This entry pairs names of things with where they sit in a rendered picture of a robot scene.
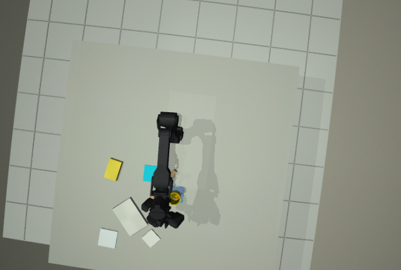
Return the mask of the yellow rectangular block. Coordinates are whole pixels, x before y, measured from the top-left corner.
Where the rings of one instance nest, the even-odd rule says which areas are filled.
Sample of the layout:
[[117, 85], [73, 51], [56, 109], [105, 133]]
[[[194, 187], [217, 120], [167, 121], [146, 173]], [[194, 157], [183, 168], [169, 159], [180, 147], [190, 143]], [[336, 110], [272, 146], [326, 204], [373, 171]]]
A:
[[115, 158], [109, 158], [104, 178], [116, 181], [118, 179], [123, 162]]

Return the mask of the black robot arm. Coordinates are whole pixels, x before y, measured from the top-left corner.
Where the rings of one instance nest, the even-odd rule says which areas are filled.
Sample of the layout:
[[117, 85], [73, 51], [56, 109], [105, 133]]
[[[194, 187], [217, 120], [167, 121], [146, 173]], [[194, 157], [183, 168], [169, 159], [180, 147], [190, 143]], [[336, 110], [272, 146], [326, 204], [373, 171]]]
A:
[[[172, 192], [173, 180], [169, 170], [170, 143], [179, 143], [183, 138], [183, 129], [178, 127], [179, 116], [174, 112], [160, 112], [157, 117], [159, 130], [159, 151], [157, 168], [151, 178], [150, 196], [154, 196], [147, 221], [154, 227], [162, 227], [167, 218], [166, 208]], [[165, 128], [161, 128], [161, 127]], [[153, 191], [153, 186], [155, 190]]]

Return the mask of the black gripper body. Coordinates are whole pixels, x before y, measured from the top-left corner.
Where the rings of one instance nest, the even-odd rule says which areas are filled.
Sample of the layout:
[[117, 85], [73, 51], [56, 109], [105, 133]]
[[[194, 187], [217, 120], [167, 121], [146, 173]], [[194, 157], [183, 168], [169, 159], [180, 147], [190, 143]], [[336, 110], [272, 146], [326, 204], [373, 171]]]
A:
[[[171, 209], [171, 207], [169, 206], [169, 203], [171, 202], [171, 199], [169, 199], [168, 203], [167, 203], [167, 208], [166, 208], [166, 214], [167, 214], [167, 218], [166, 220], [169, 222], [170, 226], [172, 226], [174, 229], [178, 228], [180, 226], [180, 224], [182, 223], [182, 221], [184, 220], [184, 215], [178, 213], [178, 212], [172, 212], [169, 210]], [[142, 210], [144, 210], [145, 212], [148, 212], [148, 210], [152, 207], [152, 203], [153, 203], [153, 199], [152, 198], [148, 198], [143, 204], [142, 204]]]

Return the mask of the tan wooden plank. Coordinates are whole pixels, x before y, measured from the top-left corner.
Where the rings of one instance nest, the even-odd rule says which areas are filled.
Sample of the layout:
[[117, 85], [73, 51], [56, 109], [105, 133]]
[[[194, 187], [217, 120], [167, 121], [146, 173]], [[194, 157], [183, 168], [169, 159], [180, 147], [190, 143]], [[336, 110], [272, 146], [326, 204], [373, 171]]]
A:
[[[177, 171], [176, 171], [176, 169], [174, 169], [174, 170], [171, 172], [170, 177], [173, 177], [176, 173], [177, 173]], [[151, 196], [150, 198], [154, 199], [154, 196]]]

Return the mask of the yellow cup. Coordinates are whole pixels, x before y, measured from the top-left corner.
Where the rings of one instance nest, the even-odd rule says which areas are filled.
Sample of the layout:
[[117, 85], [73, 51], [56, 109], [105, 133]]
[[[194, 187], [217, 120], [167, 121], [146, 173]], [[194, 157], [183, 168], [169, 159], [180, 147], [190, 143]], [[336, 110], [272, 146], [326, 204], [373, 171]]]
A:
[[[178, 196], [178, 195], [179, 195], [179, 196]], [[176, 199], [173, 199], [173, 197], [176, 198]], [[177, 197], [178, 197], [178, 198], [177, 198]], [[171, 202], [170, 202], [169, 204], [171, 204], [171, 205], [177, 205], [177, 204], [179, 204], [179, 202], [180, 202], [180, 200], [181, 200], [181, 198], [180, 198], [180, 192], [179, 192], [178, 190], [173, 190], [173, 191], [170, 193], [169, 199], [171, 199]]]

